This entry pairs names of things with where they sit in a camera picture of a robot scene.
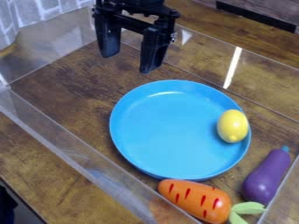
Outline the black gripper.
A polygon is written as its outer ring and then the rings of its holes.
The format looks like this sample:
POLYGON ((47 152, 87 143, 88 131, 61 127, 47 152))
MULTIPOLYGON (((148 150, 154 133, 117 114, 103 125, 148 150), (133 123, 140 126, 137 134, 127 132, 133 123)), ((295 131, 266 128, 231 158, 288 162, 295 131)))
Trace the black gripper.
POLYGON ((140 52, 140 72, 150 74, 164 61, 179 12, 164 5, 164 0, 96 0, 92 9, 97 47, 104 58, 120 51, 121 29, 144 34, 140 52), (132 15, 156 16, 152 24, 132 15))

